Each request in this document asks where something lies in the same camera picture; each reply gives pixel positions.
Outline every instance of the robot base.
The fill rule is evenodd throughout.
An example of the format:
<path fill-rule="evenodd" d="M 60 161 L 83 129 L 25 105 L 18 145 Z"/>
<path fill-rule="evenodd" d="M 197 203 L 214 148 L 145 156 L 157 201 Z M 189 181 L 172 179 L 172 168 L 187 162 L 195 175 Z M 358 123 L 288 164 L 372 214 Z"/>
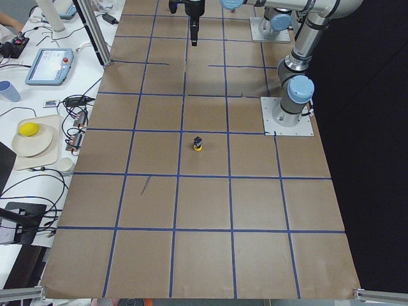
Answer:
<path fill-rule="evenodd" d="M 251 17 L 249 22 L 251 24 L 252 40 L 257 43 L 290 43 L 288 30 L 277 33 L 276 36 L 265 36 L 259 31 L 259 24 L 262 22 L 263 17 Z"/>
<path fill-rule="evenodd" d="M 272 111 L 275 105 L 281 102 L 282 98 L 261 98 L 262 116 L 263 116 L 263 128 L 265 135 L 273 136 L 314 136 L 312 123 L 309 116 L 302 117 L 301 121 L 293 127 L 284 127 L 276 123 L 273 119 Z M 303 113 L 307 113 L 307 107 L 303 109 Z"/>

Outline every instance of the yellow lemon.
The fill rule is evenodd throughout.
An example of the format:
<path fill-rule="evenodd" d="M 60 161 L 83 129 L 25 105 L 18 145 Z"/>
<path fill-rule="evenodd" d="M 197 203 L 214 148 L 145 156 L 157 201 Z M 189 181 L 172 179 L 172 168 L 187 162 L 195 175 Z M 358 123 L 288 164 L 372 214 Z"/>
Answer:
<path fill-rule="evenodd" d="M 28 122 L 20 126 L 18 133 L 22 136 L 33 136 L 40 130 L 40 125 L 33 122 Z"/>

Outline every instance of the device screen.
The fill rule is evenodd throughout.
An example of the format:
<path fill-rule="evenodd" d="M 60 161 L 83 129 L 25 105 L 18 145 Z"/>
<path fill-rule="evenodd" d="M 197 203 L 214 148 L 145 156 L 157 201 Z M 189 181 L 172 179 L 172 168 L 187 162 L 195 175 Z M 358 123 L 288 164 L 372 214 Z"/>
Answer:
<path fill-rule="evenodd" d="M 57 78 L 61 70 L 61 62 L 64 58 L 65 50 L 44 50 L 42 51 L 38 64 L 31 77 L 34 81 L 53 81 Z"/>

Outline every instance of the blue joint cap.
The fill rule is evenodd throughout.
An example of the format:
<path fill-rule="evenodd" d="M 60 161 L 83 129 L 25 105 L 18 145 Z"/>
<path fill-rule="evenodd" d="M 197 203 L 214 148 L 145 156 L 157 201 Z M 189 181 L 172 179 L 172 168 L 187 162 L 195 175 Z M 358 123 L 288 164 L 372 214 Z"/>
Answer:
<path fill-rule="evenodd" d="M 313 81 L 307 76 L 297 75 L 289 81 L 288 94 L 293 102 L 305 104 L 312 98 L 313 93 Z"/>
<path fill-rule="evenodd" d="M 286 30 L 292 23 L 292 18 L 287 14 L 279 14 L 274 16 L 270 21 L 270 26 L 273 30 L 281 32 Z"/>
<path fill-rule="evenodd" d="M 221 6 L 226 10 L 235 10 L 243 5 L 244 0 L 219 0 Z"/>

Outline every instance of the white table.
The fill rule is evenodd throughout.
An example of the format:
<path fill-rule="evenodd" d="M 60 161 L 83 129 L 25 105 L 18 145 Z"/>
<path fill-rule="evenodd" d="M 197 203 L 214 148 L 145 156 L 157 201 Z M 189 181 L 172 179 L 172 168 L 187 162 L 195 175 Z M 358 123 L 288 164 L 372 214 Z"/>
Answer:
<path fill-rule="evenodd" d="M 120 15 L 122 13 L 123 5 L 125 0 L 117 1 L 117 9 L 114 13 L 111 13 L 117 20 L 120 20 Z M 40 16 L 41 10 L 36 8 L 32 16 Z M 101 27 L 105 41 L 112 45 L 113 38 L 115 36 L 117 25 L 111 25 L 105 22 L 101 17 L 98 17 L 98 22 Z M 37 26 L 47 26 L 48 24 L 34 23 L 27 21 L 23 28 L 23 32 L 33 29 Z M 66 30 L 63 33 L 54 33 L 54 38 L 65 37 L 71 34 L 72 31 L 81 28 L 82 22 L 78 14 L 76 14 L 71 20 L 64 20 L 64 25 Z M 13 103 L 6 100 L 4 97 L 0 96 L 0 113 L 16 107 L 29 107 L 35 109 L 37 116 L 55 115 L 57 113 L 56 108 L 43 108 L 43 103 L 45 100 L 49 99 L 60 99 L 63 100 L 65 97 L 73 94 L 83 94 L 94 82 L 102 77 L 103 67 L 99 64 L 96 54 L 92 47 L 86 47 L 82 49 L 79 53 L 75 52 L 82 43 L 89 41 L 89 37 L 85 31 L 82 29 L 73 33 L 69 38 L 58 40 L 59 46 L 52 42 L 50 38 L 45 38 L 41 43 L 40 41 L 49 35 L 47 29 L 39 28 L 35 31 L 29 31 L 26 33 L 26 37 L 30 38 L 30 41 L 22 55 L 18 59 L 12 59 L 8 64 L 25 64 L 31 65 L 40 48 L 71 48 L 74 50 L 74 61 L 71 67 L 71 71 L 68 74 L 65 82 L 60 86 L 29 86 L 25 84 L 25 79 L 28 74 L 29 69 L 23 67 L 17 68 L 3 68 L 0 69 L 0 80 L 9 80 L 19 91 L 21 95 L 21 100 L 19 102 Z M 99 83 L 96 84 L 87 95 L 95 98 L 98 92 Z M 59 108 L 60 114 L 63 119 L 66 116 L 64 107 Z M 12 110 L 10 113 L 0 117 L 0 141 L 6 146 L 11 148 L 11 140 L 17 130 L 17 124 L 23 120 L 34 117 L 34 113 L 31 110 L 16 109 Z M 73 120 L 71 118 L 67 119 L 65 129 L 72 126 Z M 70 157 L 76 162 L 75 156 L 72 156 L 70 152 L 65 151 L 66 144 L 64 143 L 64 137 L 61 137 L 61 157 Z M 55 165 L 49 165 L 48 168 L 55 168 Z M 51 175 L 56 175 L 56 173 L 48 172 L 29 172 L 27 170 L 16 171 L 13 170 L 5 189 L 8 186 L 13 185 L 27 177 L 31 177 L 36 174 L 46 173 Z M 69 185 L 71 182 L 71 177 L 66 177 L 66 183 Z M 62 184 L 58 180 L 50 177 L 38 177 L 28 180 L 18 187 L 11 189 L 4 196 L 44 196 L 50 198 L 51 200 L 56 200 L 62 191 Z M 58 209 L 62 209 L 66 199 L 66 192 L 61 200 L 57 204 Z M 21 199 L 21 200 L 0 200 L 0 207 L 4 208 L 9 201 L 21 201 L 29 203 L 45 203 L 44 201 L 37 199 Z M 48 222 L 50 219 L 43 219 L 41 225 Z M 56 221 L 52 226 L 57 226 L 58 221 Z M 53 237 L 47 237 L 47 233 L 40 233 L 36 235 L 33 245 L 40 245 L 45 247 L 51 247 Z M 0 289 L 4 288 L 4 283 L 6 282 L 13 264 L 20 252 L 21 245 L 0 245 Z"/>

